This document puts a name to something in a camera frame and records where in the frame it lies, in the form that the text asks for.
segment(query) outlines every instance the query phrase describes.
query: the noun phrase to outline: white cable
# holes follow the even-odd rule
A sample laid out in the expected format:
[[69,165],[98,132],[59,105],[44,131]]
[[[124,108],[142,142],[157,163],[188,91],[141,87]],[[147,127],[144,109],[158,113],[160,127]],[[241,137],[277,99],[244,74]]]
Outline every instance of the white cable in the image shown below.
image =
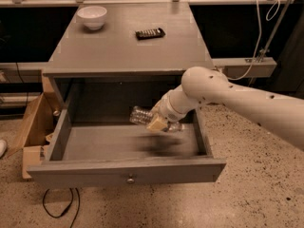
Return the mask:
[[[272,11],[272,9],[275,7],[276,3],[277,3],[276,11],[275,11],[275,13],[273,14],[273,16],[272,16],[271,18],[269,18],[269,14],[270,14],[270,12]],[[276,16],[276,14],[278,13],[278,10],[279,10],[280,5],[281,5],[281,1],[280,1],[280,0],[275,0],[275,2],[273,3],[272,7],[268,10],[268,12],[267,12],[267,14],[266,14],[266,20],[267,20],[267,21],[271,21],[271,20]]]
[[251,68],[254,65],[254,61],[256,59],[256,54],[257,54],[257,48],[258,48],[258,45],[259,45],[260,38],[262,37],[262,25],[261,25],[261,22],[260,22],[259,5],[258,5],[258,1],[257,0],[256,0],[256,12],[257,12],[259,35],[258,35],[258,39],[257,39],[257,42],[256,42],[256,48],[255,48],[254,56],[253,56],[253,58],[251,60],[251,64],[248,67],[247,71],[242,76],[240,76],[240,77],[238,77],[236,79],[227,77],[229,80],[240,80],[240,79],[243,79],[249,73],[249,71],[251,70]]

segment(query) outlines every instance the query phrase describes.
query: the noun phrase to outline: white object on floor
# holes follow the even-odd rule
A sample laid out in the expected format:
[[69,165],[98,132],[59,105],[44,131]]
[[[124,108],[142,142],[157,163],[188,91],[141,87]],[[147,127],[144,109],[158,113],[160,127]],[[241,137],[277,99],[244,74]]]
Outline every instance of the white object on floor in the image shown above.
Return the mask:
[[8,148],[8,143],[5,140],[0,140],[0,158],[4,155]]

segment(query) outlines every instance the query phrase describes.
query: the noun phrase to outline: white bowl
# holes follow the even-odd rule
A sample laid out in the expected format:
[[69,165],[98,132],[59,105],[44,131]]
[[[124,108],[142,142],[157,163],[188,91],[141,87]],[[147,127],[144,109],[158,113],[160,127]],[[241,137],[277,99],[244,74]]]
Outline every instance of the white bowl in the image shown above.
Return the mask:
[[77,17],[89,29],[100,29],[105,24],[107,10],[101,6],[89,6],[79,9]]

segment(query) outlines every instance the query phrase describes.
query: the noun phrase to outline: terrazzo floor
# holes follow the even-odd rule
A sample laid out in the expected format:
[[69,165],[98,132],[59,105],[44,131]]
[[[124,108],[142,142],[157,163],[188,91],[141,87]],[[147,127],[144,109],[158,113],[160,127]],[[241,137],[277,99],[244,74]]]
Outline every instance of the terrazzo floor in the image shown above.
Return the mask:
[[[216,158],[227,165],[215,183],[81,188],[73,227],[304,227],[304,152],[220,105],[204,109]],[[22,120],[1,120],[10,144]],[[69,227],[43,209],[46,191],[22,180],[22,151],[0,160],[0,227]],[[52,190],[47,208],[59,214],[68,190]]]

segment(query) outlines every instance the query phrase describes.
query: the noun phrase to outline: drawer knob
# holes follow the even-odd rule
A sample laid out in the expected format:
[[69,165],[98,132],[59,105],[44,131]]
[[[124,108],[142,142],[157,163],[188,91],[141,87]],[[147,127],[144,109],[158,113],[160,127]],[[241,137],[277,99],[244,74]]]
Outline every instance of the drawer knob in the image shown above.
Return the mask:
[[135,182],[135,180],[133,179],[133,175],[129,175],[129,178],[126,180],[126,183],[128,184],[133,184]]

